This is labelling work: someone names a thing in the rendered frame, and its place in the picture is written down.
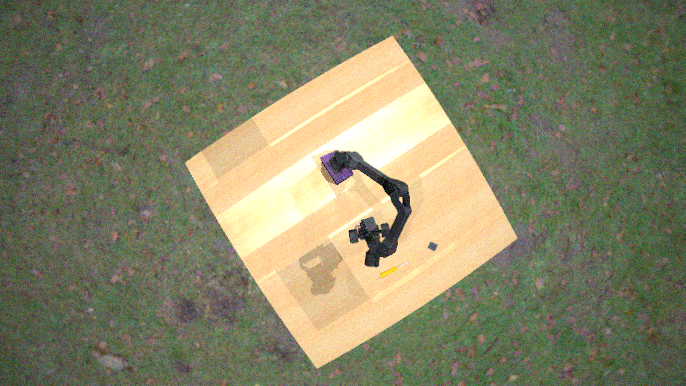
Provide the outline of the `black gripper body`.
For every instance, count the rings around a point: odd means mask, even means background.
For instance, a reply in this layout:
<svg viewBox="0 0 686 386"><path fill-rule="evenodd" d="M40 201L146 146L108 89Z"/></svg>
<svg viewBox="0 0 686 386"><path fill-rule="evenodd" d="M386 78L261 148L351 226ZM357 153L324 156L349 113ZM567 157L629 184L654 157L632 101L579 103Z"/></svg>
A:
<svg viewBox="0 0 686 386"><path fill-rule="evenodd" d="M386 238L390 232L390 226L388 223L381 224L381 230L378 227L378 231L371 231L371 233L365 233L365 230L359 231L359 234L357 233L357 229L349 230L349 239L351 244L359 243L360 241L365 240L368 238L370 235L376 235L379 236L379 234L382 234L382 238Z"/></svg>

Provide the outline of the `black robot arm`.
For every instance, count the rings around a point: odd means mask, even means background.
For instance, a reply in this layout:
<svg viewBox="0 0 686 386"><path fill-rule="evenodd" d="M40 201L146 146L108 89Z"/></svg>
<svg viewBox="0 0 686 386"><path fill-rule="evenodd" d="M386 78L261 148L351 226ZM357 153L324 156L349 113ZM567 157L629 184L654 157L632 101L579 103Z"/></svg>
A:
<svg viewBox="0 0 686 386"><path fill-rule="evenodd" d="M397 209L397 214L390 232L382 242L380 241L381 236L376 235L370 235L366 239L369 250L366 251L365 266L378 268L380 257L387 258L396 252L398 238L412 213L408 185L403 181L389 177L367 163L363 156L357 151L336 151L334 157L326 163L335 174L345 167L349 170L361 171L383 187L385 193L390 196L392 204ZM402 203L400 202L399 197L402 198ZM365 230L365 233L378 231L374 217L361 220L360 227Z"/></svg>

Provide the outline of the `yellow screwdriver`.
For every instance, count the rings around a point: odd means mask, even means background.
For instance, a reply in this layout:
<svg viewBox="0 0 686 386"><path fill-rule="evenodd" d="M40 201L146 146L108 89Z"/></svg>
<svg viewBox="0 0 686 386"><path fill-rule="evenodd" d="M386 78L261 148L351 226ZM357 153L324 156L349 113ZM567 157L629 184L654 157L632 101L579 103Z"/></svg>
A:
<svg viewBox="0 0 686 386"><path fill-rule="evenodd" d="M406 263L407 263L407 262L405 262L404 264L406 264ZM389 274L391 274L391 273L397 271L398 268L401 267L401 266L403 266L404 264L402 264L402 265L400 265L400 266L398 266L398 267L397 267L397 266L394 266L394 267L392 267L392 268L390 268L390 269L388 269L388 270L386 270L386 271L380 273L381 277L383 278L383 277L385 277L385 276L387 276L387 275L389 275Z"/></svg>

